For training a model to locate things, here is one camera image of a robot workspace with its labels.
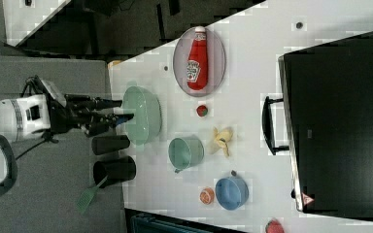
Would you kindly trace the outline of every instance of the green bowl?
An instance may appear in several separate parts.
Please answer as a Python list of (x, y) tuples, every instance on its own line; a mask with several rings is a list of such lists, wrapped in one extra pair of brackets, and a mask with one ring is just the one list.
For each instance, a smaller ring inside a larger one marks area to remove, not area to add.
[(156, 95), (140, 86), (131, 86), (125, 91), (122, 102), (123, 112), (135, 115), (125, 124), (133, 144), (146, 144), (159, 134), (161, 113)]

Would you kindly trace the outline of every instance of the suitcase handle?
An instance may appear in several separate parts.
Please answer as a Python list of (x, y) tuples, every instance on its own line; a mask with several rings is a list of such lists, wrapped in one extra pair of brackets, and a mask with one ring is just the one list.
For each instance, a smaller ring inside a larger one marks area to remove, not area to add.
[(284, 102), (284, 99), (270, 99), (269, 96), (265, 98), (265, 102), (262, 108), (262, 131), (265, 138), (266, 145), (271, 150), (272, 154), (276, 154), (279, 151), (289, 150), (289, 146), (275, 147), (274, 138), (274, 125), (272, 122), (271, 115), (271, 104)]

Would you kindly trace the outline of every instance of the green spatula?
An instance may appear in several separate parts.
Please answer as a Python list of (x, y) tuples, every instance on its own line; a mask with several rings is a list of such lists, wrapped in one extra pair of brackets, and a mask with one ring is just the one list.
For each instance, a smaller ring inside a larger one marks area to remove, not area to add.
[(97, 186), (90, 187), (87, 190), (81, 194), (80, 199), (77, 201), (77, 207), (78, 211), (83, 215), (89, 206), (89, 204), (92, 202), (93, 198), (96, 195), (96, 192), (98, 192), (99, 187), (104, 184), (104, 182), (108, 179), (108, 176), (104, 178)]

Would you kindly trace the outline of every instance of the white plate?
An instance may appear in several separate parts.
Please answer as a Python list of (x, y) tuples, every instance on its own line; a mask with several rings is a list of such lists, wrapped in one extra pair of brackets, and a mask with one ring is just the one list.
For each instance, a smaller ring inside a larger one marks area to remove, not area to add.
[(208, 84), (200, 90), (193, 90), (187, 85), (187, 59), (195, 38), (195, 27), (190, 28), (175, 47), (173, 67), (175, 79), (181, 89), (188, 95), (202, 97), (211, 94), (220, 85), (225, 71), (225, 51), (220, 38), (212, 31), (207, 31)]

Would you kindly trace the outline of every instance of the white table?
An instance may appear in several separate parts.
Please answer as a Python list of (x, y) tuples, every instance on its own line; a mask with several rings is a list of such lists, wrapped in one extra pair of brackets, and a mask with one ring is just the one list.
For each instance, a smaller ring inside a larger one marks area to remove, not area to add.
[[(295, 28), (298, 21), (304, 23), (300, 30)], [(122, 152), (137, 164), (137, 177), (123, 185), (125, 208), (245, 232), (263, 232), (271, 217), (279, 219), (286, 232), (373, 232), (373, 222), (299, 213), (290, 198), (290, 156), (285, 152), (273, 156), (261, 130), (265, 96), (282, 96), (278, 57), (372, 31), (373, 1), (268, 0), (208, 29), (220, 36), (227, 60), (223, 83), (210, 96), (193, 98), (178, 87), (172, 67), (177, 41), (110, 66), (114, 99), (121, 99), (127, 83), (136, 81), (157, 94), (163, 115), (158, 139)], [(201, 103), (210, 110), (205, 118), (194, 112)], [(275, 108), (277, 145), (286, 145), (283, 105)], [(195, 134), (206, 144), (213, 126), (233, 128), (231, 157), (220, 151), (206, 154), (200, 165), (175, 174), (167, 153), (169, 142)], [(217, 201), (201, 204), (201, 189), (214, 187), (231, 170), (249, 186), (246, 205), (230, 212)]]
[(16, 46), (35, 33), (71, 0), (3, 0), (7, 44)]

